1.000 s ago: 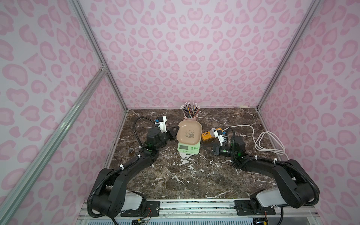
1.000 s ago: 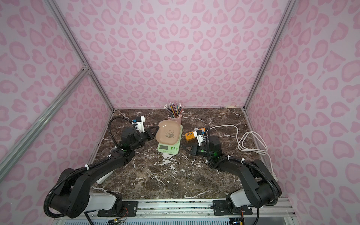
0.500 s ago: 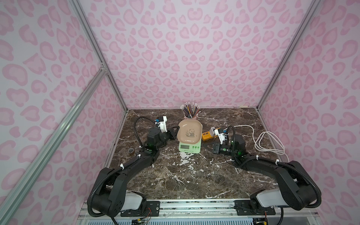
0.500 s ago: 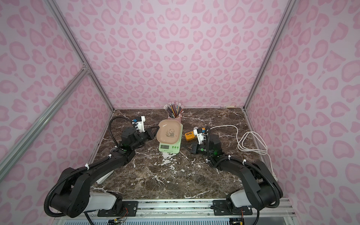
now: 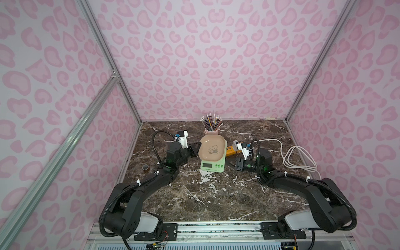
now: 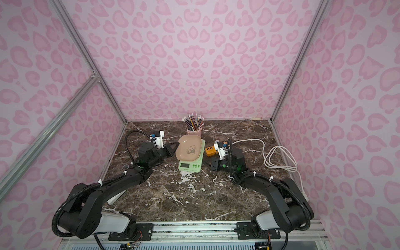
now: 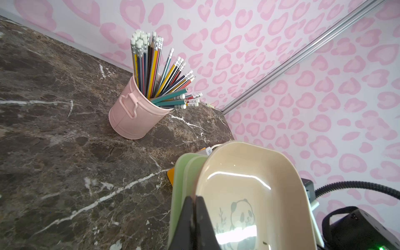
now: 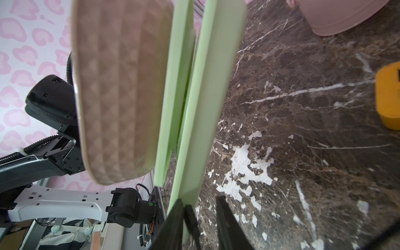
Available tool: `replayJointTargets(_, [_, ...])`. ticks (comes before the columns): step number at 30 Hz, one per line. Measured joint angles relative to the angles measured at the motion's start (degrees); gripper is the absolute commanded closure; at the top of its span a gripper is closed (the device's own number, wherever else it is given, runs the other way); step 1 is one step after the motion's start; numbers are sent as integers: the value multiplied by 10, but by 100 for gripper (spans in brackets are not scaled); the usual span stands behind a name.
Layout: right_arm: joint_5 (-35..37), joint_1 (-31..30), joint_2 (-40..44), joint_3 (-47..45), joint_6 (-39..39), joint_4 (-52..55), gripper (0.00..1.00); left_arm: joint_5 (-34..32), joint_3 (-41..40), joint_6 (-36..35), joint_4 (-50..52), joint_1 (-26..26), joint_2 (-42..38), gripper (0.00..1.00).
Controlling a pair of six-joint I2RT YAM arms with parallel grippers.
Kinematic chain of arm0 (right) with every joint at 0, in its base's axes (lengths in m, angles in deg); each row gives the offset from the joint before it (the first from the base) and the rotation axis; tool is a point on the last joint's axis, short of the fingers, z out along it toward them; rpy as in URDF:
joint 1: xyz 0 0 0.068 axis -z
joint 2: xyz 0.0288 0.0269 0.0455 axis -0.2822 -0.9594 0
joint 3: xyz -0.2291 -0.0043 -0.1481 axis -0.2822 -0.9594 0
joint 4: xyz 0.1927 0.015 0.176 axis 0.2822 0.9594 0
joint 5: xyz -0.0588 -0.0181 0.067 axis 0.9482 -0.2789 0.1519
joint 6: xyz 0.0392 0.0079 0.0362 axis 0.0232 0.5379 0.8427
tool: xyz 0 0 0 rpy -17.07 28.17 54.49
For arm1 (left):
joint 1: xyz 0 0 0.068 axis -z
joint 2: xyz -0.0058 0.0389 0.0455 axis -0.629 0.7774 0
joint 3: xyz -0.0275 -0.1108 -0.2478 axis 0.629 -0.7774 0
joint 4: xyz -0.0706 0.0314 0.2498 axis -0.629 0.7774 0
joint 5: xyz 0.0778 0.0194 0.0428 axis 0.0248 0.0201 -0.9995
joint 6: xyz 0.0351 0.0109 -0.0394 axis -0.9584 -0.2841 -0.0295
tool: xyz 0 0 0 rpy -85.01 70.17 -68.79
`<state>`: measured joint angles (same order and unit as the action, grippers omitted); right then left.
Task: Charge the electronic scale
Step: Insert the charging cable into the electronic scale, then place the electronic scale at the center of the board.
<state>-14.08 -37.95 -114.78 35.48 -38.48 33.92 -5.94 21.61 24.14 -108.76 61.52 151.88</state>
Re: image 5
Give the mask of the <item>green electronic kitchen scale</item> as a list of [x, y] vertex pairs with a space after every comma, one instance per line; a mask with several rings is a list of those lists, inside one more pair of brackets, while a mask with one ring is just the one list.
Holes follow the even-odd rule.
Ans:
[[226, 151], [210, 150], [199, 154], [201, 170], [206, 172], [223, 172], [225, 169]]

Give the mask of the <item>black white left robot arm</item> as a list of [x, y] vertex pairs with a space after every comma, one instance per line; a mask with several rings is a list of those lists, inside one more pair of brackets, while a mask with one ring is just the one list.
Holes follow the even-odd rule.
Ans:
[[[174, 140], [168, 144], [166, 156], [161, 158], [155, 147], [155, 137], [164, 133]], [[159, 239], [162, 234], [162, 218], [156, 214], [143, 212], [143, 203], [157, 190], [171, 184], [179, 174], [179, 167], [190, 158], [198, 157], [201, 142], [189, 144], [186, 132], [175, 135], [159, 130], [151, 139], [153, 151], [158, 160], [155, 172], [136, 183], [116, 185], [99, 217], [100, 233], [104, 237], [121, 237], [124, 241], [134, 234], [143, 234], [150, 239]]]

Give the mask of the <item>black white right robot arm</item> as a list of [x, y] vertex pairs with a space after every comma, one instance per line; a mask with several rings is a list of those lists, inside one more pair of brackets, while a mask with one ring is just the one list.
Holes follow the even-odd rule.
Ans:
[[242, 154], [235, 159], [235, 170], [253, 172], [256, 175], [253, 180], [259, 185], [288, 191], [308, 203], [307, 209], [282, 214], [277, 234], [286, 237], [302, 229], [334, 233], [356, 228], [356, 210], [331, 179], [316, 180], [275, 169], [270, 151], [262, 148], [257, 139], [250, 144], [234, 142], [232, 149]]

